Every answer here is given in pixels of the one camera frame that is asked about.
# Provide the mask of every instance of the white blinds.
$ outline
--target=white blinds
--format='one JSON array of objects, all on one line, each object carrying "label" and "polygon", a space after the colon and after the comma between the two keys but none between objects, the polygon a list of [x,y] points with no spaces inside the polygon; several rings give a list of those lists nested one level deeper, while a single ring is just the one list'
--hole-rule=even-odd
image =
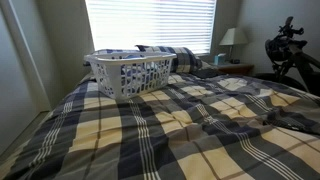
[{"label": "white blinds", "polygon": [[216,0],[86,0],[95,49],[184,46],[210,52]]}]

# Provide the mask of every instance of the plaid pillow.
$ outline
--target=plaid pillow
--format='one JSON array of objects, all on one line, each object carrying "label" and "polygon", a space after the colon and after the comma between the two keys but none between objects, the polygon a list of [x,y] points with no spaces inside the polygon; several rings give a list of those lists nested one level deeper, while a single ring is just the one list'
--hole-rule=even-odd
[{"label": "plaid pillow", "polygon": [[[97,54],[111,54],[111,53],[114,53],[114,52],[128,52],[128,53],[135,53],[135,52],[140,52],[138,50],[127,50],[127,49],[100,49],[98,51],[95,51],[93,53],[91,53],[91,55],[97,55]],[[90,66],[90,63],[85,61],[83,63],[83,66]]]},{"label": "plaid pillow", "polygon": [[186,47],[144,46],[136,45],[144,52],[168,52],[177,55],[172,60],[171,72],[189,73],[202,67],[202,61]]}]

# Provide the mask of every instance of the gray wall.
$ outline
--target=gray wall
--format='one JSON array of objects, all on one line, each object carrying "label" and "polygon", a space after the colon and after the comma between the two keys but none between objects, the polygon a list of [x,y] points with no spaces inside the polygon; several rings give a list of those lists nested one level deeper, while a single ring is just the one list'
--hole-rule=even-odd
[{"label": "gray wall", "polygon": [[66,92],[89,72],[83,56],[92,52],[93,41],[84,0],[37,0]]},{"label": "gray wall", "polygon": [[[242,0],[218,0],[212,52],[201,59],[213,61],[214,54],[227,52],[218,46],[227,29],[235,27]],[[94,50],[84,0],[37,0],[42,20],[61,71],[67,92],[90,70],[83,56]]]},{"label": "gray wall", "polygon": [[65,91],[35,0],[12,0],[11,2],[50,106],[54,108],[65,95]]},{"label": "gray wall", "polygon": [[[264,43],[278,34],[279,26],[284,25],[288,16],[294,16],[294,28],[305,29],[305,34],[295,36],[296,39],[307,40],[309,43],[304,52],[320,59],[319,7],[319,0],[243,0],[238,26],[243,28],[250,43],[235,47],[234,57],[254,64],[254,73],[273,72]],[[296,69],[292,68],[288,75],[302,82]]]},{"label": "gray wall", "polygon": [[229,52],[229,47],[219,46],[219,43],[229,28],[237,26],[241,4],[242,0],[217,0],[211,54],[201,57],[202,60],[213,62],[214,55]]},{"label": "gray wall", "polygon": [[39,113],[0,8],[0,154]]}]

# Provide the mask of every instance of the white laundry basket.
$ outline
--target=white laundry basket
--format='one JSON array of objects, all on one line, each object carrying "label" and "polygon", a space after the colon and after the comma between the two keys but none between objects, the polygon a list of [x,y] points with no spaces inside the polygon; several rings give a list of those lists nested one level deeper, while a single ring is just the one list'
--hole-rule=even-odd
[{"label": "white laundry basket", "polygon": [[164,52],[86,55],[99,91],[112,99],[128,99],[168,84],[172,59]]}]

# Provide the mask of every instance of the nightstand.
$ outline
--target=nightstand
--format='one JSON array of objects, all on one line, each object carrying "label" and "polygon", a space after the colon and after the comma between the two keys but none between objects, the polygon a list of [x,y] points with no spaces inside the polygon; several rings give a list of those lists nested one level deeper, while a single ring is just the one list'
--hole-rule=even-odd
[{"label": "nightstand", "polygon": [[250,71],[253,69],[252,64],[224,64],[224,65],[213,65],[217,70],[227,74],[239,74],[248,76]]}]

